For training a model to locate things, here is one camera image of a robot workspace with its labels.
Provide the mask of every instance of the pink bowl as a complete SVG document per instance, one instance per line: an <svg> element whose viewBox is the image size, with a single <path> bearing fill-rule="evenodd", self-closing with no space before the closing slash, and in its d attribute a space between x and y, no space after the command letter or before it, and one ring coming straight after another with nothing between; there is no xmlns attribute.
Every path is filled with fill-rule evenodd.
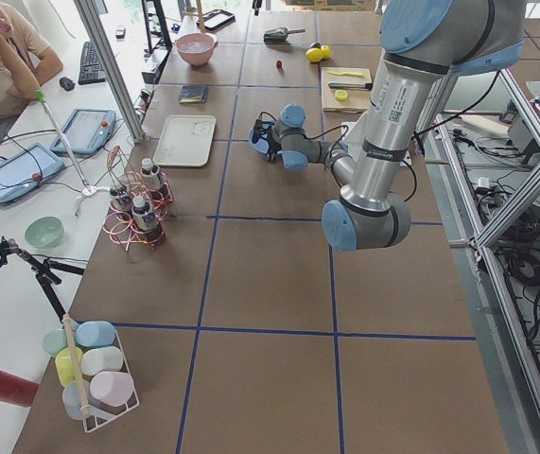
<svg viewBox="0 0 540 454"><path fill-rule="evenodd" d="M202 33L183 35L175 42L179 55L192 66L203 66L213 56L215 41Z"/></svg>

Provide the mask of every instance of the red cylinder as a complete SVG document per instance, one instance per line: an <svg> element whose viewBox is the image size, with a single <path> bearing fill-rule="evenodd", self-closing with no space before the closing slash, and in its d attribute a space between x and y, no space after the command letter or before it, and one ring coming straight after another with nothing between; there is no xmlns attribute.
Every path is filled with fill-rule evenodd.
<svg viewBox="0 0 540 454"><path fill-rule="evenodd" d="M38 389L38 383L0 371L1 402L29 407Z"/></svg>

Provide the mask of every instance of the wooden handle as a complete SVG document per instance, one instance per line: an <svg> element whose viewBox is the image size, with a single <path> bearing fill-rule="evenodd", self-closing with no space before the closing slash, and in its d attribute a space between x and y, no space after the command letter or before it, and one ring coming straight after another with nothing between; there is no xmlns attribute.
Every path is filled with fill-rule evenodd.
<svg viewBox="0 0 540 454"><path fill-rule="evenodd" d="M198 12L198 24L200 26L200 33L206 33L206 28L204 27L204 18L202 17L202 2L201 0L196 0L196 10Z"/></svg>
<svg viewBox="0 0 540 454"><path fill-rule="evenodd" d="M82 378L82 372L80 371L80 364L78 364L77 347L74 343L74 333L72 332L72 319L70 319L68 314L64 314L61 322L63 323L65 338L68 340L68 350L70 351L70 359L72 359L74 379L77 382L78 398L80 399L80 411L82 411L85 418L88 418L91 416L91 409L89 408L89 401L87 400L87 390L84 388L84 379Z"/></svg>

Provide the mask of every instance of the keyboard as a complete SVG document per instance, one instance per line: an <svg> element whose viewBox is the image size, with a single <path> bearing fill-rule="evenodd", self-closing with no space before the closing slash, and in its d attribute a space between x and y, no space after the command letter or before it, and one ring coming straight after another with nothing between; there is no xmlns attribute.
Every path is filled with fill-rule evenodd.
<svg viewBox="0 0 540 454"><path fill-rule="evenodd" d="M98 83L106 80L106 75L101 68L101 62L97 51L90 41L82 45L80 54L80 72L78 73L78 85Z"/></svg>

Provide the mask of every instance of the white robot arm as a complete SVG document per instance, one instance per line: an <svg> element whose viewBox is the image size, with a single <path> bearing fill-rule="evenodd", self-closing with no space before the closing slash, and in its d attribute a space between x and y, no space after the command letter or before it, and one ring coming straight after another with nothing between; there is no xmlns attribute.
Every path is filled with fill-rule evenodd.
<svg viewBox="0 0 540 454"><path fill-rule="evenodd" d="M409 209L390 189L431 85L446 74L480 74L515 63L525 9L525 0L391 0L357 162L340 144L307 139L300 106L286 106L274 121L259 116L250 137L255 149L270 161L280 154L289 170L323 163L340 184L339 199L322 210L331 246L384 248L406 237Z"/></svg>

